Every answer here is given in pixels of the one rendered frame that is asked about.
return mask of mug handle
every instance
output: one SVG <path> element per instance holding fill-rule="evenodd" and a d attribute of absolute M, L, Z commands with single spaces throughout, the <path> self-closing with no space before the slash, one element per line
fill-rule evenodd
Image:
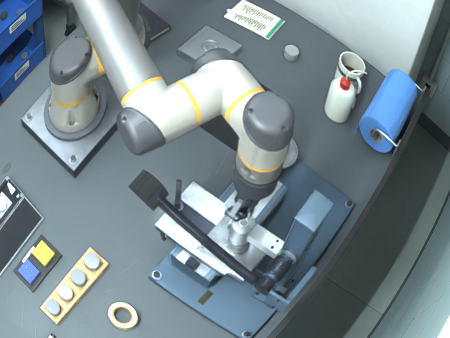
<path fill-rule="evenodd" d="M 358 82 L 358 90 L 356 91 L 356 95 L 358 95 L 359 93 L 361 93 L 362 89 L 361 79 L 359 77 L 356 77 L 356 82 Z"/>

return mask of yellow sticky note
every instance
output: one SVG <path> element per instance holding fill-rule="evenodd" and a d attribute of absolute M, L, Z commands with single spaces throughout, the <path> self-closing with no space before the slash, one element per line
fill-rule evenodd
<path fill-rule="evenodd" d="M 55 253 L 44 241 L 40 241 L 36 249 L 33 250 L 33 256 L 36 257 L 43 266 L 47 266 L 53 256 L 55 256 Z"/>

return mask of gray tabletop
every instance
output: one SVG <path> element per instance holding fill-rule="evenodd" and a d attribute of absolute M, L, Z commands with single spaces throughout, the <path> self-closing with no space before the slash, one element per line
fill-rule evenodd
<path fill-rule="evenodd" d="M 319 262 L 320 269 L 354 227 L 391 162 L 391 154 L 373 151 L 359 133 L 355 135 L 359 119 L 384 77 L 366 64 L 368 75 L 363 78 L 355 110 L 347 123 L 336 124 L 326 117 L 323 106 L 338 56 L 348 49 L 308 21 L 274 1 L 257 1 L 258 6 L 286 20 L 267 41 L 223 18 L 224 9 L 232 8 L 236 1 L 143 2 L 172 25 L 172 30 L 149 48 L 168 84 L 190 72 L 191 64 L 177 56 L 177 48 L 209 25 L 241 43 L 239 60 L 258 81 L 292 104 L 300 159 L 356 202 Z M 74 32 L 83 33 L 82 28 Z M 290 63 L 283 58 L 288 44 L 300 49 L 299 61 Z M 178 178 L 185 187 L 196 181 L 218 195 L 231 181 L 235 152 L 197 128 L 150 154 L 134 156 L 115 133 L 74 179 L 20 123 L 50 84 L 48 63 L 49 58 L 0 108 L 0 169 L 11 163 L 7 175 L 45 217 L 29 243 L 43 234 L 63 257 L 33 294 L 12 271 L 28 245 L 0 277 L 2 335 L 44 337 L 53 332 L 66 338 L 86 334 L 121 337 L 124 332 L 114 328 L 107 317 L 109 305 L 118 300 L 133 305 L 140 315 L 140 323 L 127 333 L 129 337 L 231 337 L 148 280 L 152 268 L 173 244 L 161 241 L 153 226 L 161 212 L 152 212 L 128 185 L 146 169 L 169 187 L 170 198 Z M 39 307 L 88 247 L 102 255 L 110 267 L 56 326 Z M 276 314 L 258 337 L 272 332 L 289 310 Z"/>

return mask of tape roll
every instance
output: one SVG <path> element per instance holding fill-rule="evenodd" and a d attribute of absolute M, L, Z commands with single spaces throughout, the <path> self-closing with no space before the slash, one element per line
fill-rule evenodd
<path fill-rule="evenodd" d="M 128 323 L 121 323 L 116 319 L 116 312 L 119 310 L 125 310 L 131 315 L 131 319 Z M 112 304 L 108 309 L 108 317 L 111 323 L 120 330 L 131 330 L 138 323 L 138 315 L 136 310 L 127 303 L 117 302 Z"/>
<path fill-rule="evenodd" d="M 393 144 L 377 129 L 396 142 L 416 98 L 414 81 L 401 70 L 391 70 L 359 121 L 364 140 L 380 153 L 390 152 Z"/>

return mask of blue roll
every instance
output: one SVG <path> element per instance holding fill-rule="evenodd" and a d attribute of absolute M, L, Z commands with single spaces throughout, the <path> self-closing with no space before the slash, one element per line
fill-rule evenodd
<path fill-rule="evenodd" d="M 416 98 L 414 81 L 401 70 L 392 69 L 359 121 L 364 140 L 380 153 L 390 152 L 394 146 L 375 129 L 396 142 Z"/>

